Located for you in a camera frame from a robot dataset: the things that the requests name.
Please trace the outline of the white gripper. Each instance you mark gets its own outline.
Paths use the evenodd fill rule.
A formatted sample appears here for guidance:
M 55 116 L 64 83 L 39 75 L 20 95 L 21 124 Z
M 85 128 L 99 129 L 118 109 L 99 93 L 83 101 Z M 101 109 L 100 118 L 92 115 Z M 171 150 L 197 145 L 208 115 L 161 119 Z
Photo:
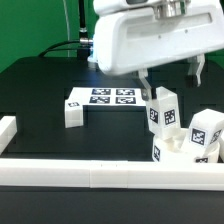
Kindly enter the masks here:
M 224 48 L 224 11 L 219 4 L 189 4 L 184 15 L 162 17 L 152 4 L 96 4 L 94 53 L 107 75 L 138 71 L 144 101 L 157 98 L 148 70 L 187 59 L 189 87 L 201 85 L 203 54 Z

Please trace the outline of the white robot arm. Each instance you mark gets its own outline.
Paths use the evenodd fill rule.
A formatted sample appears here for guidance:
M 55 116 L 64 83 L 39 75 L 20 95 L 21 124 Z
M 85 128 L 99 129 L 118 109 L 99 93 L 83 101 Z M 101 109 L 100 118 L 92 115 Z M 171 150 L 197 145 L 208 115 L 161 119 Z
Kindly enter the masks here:
M 143 99 L 156 97 L 149 68 L 187 59 L 198 77 L 204 55 L 224 48 L 220 0 L 94 0 L 93 57 L 111 76 L 137 72 Z

